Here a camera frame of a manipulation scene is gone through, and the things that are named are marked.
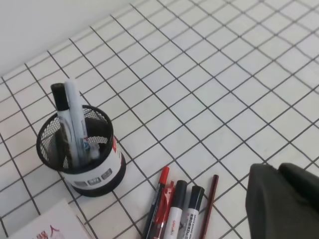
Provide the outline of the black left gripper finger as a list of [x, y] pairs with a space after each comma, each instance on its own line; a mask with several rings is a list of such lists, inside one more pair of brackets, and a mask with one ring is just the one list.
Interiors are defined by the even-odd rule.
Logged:
[[291, 163], [253, 164], [246, 213], [253, 239], [317, 239], [319, 178]]

